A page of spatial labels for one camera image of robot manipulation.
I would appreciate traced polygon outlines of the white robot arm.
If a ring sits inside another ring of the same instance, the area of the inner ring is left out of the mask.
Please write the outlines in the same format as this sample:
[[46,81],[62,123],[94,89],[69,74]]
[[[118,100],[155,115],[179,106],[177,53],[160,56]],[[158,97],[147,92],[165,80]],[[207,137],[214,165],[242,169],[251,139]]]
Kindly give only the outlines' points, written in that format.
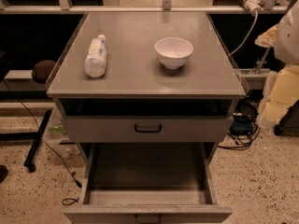
[[284,63],[299,64],[299,0],[277,25],[259,35],[254,43],[273,48],[275,57]]

